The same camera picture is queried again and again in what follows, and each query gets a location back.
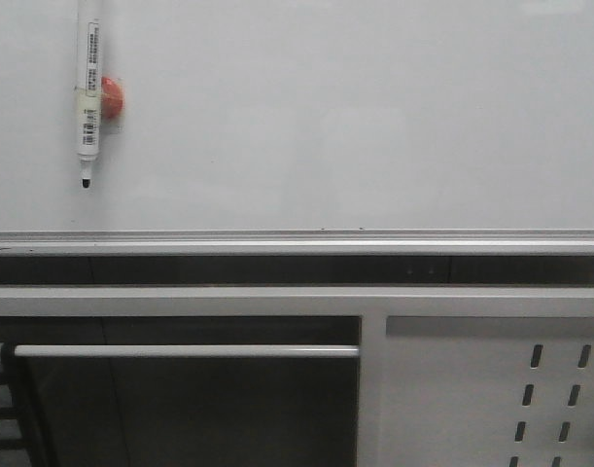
white surface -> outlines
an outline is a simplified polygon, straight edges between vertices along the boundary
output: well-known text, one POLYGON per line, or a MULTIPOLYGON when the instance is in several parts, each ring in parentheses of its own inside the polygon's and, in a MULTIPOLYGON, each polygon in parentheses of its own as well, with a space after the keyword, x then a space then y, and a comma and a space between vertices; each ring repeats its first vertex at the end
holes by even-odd
POLYGON ((594 0, 109 1, 90 191, 76 14, 0 0, 0 232, 594 230, 594 0))

horizontal rail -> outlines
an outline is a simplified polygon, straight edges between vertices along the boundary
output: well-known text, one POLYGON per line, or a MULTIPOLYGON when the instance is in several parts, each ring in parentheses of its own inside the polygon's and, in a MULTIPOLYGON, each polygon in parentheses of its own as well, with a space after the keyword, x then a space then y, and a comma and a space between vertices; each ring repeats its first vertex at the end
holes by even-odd
POLYGON ((16 357, 67 358, 352 358, 354 345, 18 345, 16 357))
POLYGON ((0 232, 0 256, 115 254, 594 254, 594 230, 0 232))

metal panel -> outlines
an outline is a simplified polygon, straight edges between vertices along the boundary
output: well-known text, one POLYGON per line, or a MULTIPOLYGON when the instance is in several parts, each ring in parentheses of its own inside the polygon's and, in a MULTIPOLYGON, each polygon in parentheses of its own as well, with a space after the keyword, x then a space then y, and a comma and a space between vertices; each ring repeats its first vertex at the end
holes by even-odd
POLYGON ((117 359, 113 369, 131 466, 355 466, 357 360, 117 359))
POLYGON ((594 0, 117 0, 102 36, 84 192, 74 2, 0 0, 0 232, 594 230, 594 0))
POLYGON ((127 454, 106 360, 27 360, 60 467, 121 467, 127 454))
POLYGON ((32 467, 28 455, 23 450, 0 450, 0 467, 32 467))
POLYGON ((0 316, 339 315, 379 319, 385 314, 392 316, 594 317, 594 288, 0 288, 0 316))
POLYGON ((391 317, 384 368, 381 466, 594 466, 594 319, 391 317))
POLYGON ((21 437, 16 420, 0 420, 0 440, 18 440, 21 437))

dark gap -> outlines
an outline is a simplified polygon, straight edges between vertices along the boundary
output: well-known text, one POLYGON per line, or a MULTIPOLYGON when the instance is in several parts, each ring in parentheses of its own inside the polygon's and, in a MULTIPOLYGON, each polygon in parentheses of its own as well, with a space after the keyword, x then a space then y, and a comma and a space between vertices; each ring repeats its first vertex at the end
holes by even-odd
POLYGON ((534 346, 534 350, 532 352, 532 360, 530 362, 531 368, 539 367, 539 364, 541 363, 541 356, 542 356, 542 344, 538 343, 534 346))
POLYGON ((327 344, 358 345, 354 316, 191 316, 104 318, 113 344, 327 344))
POLYGON ((0 257, 0 285, 594 286, 594 257, 196 255, 0 257))
POLYGON ((0 450, 20 450, 25 449, 23 440, 0 440, 0 450))
POLYGON ((528 407, 532 404, 532 394, 534 393, 534 384, 526 385, 526 390, 523 393, 523 406, 528 407))
POLYGON ((526 431, 526 422, 520 421, 519 423, 517 423, 517 431, 514 434, 514 441, 517 443, 521 443, 523 441, 523 435, 525 434, 525 431, 526 431))
POLYGON ((590 358, 591 345, 585 345, 581 349, 581 355, 579 355, 579 362, 577 363, 578 368, 586 368, 588 366, 588 359, 590 358))
POLYGON ((560 428, 560 436, 558 437, 559 443, 564 443, 569 438, 569 430, 571 430, 571 422, 565 421, 560 428))
POLYGON ((0 408, 0 420, 13 420, 17 418, 17 411, 13 407, 0 408))
POLYGON ((577 399, 579 398, 579 390, 581 386, 579 384, 574 384, 571 388, 571 395, 569 396, 569 407, 575 407, 577 405, 577 399))
MULTIPOLYGON (((102 325, 102 339, 103 339, 103 343, 107 344, 107 337, 106 337, 106 326, 105 326, 105 320, 104 318, 100 318, 100 322, 102 325)), ((115 371, 113 369, 114 363, 113 363, 113 359, 109 358, 109 378, 111 379, 111 387, 113 390, 113 399, 115 400, 115 406, 117 408, 117 420, 118 420, 118 424, 119 424, 119 428, 122 431, 122 433, 125 432, 125 427, 124 427, 124 423, 123 423, 123 410, 122 410, 122 401, 120 398, 120 394, 118 393, 118 391, 116 390, 117 387, 117 383, 115 380, 115 371)), ((126 464, 127 467, 130 467, 130 447, 128 445, 128 441, 126 439, 126 437, 123 437, 123 451, 125 452, 125 460, 126 460, 126 464)))

